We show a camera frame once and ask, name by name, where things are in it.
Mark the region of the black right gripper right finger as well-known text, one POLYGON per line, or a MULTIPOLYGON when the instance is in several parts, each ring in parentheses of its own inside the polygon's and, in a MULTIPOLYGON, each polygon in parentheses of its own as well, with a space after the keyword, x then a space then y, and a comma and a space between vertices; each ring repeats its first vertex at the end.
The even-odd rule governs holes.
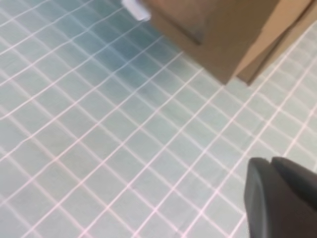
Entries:
POLYGON ((283 157, 273 157, 271 165, 291 190, 314 210, 317 210, 317 175, 283 157))

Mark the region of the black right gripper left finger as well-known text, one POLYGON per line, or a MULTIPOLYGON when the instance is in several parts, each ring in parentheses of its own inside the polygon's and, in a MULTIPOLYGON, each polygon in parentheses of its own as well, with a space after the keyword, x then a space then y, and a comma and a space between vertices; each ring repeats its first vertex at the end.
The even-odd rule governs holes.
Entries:
POLYGON ((248 162, 244 204, 250 237, 315 238, 317 211, 291 190, 271 161, 248 162))

